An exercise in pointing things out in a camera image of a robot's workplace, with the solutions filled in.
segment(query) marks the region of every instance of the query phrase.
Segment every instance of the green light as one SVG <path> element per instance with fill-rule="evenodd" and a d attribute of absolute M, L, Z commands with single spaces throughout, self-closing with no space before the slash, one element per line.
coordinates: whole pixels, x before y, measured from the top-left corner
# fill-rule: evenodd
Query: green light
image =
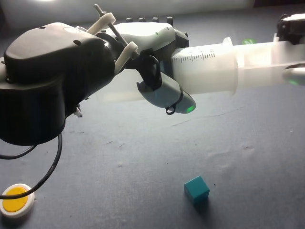
<path fill-rule="evenodd" d="M 294 81 L 294 80 L 289 80 L 289 83 L 292 84 L 292 85 L 299 85 L 298 82 Z"/>
<path fill-rule="evenodd" d="M 195 106 L 190 106 L 189 108 L 186 109 L 187 113 L 192 112 L 195 109 Z"/>

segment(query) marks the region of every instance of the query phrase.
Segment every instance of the blue block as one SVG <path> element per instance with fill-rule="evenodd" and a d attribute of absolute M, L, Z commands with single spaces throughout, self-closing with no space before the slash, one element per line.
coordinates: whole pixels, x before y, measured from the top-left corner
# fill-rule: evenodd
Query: blue block
<path fill-rule="evenodd" d="M 184 184 L 184 191 L 190 201 L 195 205 L 207 199 L 210 190 L 201 176 Z"/>

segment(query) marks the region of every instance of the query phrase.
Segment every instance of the translucent syringe barrel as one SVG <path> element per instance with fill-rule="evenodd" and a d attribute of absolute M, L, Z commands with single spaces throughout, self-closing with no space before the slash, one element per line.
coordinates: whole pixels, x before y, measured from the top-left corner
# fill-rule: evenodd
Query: translucent syringe barrel
<path fill-rule="evenodd" d="M 305 62 L 305 45 L 229 43 L 178 49 L 173 77 L 190 94 L 235 91 L 285 83 L 283 70 Z"/>

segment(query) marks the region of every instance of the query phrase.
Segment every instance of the yellow button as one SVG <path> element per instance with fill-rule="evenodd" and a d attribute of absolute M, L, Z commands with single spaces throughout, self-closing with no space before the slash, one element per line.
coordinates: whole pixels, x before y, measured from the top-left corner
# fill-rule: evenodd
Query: yellow button
<path fill-rule="evenodd" d="M 9 190 L 6 195 L 16 195 L 26 192 L 26 190 L 22 187 L 14 187 Z M 16 212 L 24 207 L 27 203 L 28 197 L 22 197 L 19 199 L 4 199 L 3 200 L 3 208 L 8 212 Z"/>

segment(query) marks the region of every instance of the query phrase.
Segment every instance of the large plastic syringe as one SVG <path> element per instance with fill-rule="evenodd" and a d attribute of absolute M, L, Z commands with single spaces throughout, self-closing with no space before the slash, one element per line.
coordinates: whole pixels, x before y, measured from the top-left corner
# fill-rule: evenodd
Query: large plastic syringe
<path fill-rule="evenodd" d="M 286 67 L 305 63 L 305 44 L 270 42 L 232 46 L 221 44 L 177 49 L 172 54 L 173 78 L 189 94 L 232 91 L 286 83 Z M 98 92 L 102 101 L 142 99 L 136 71 L 117 75 Z"/>

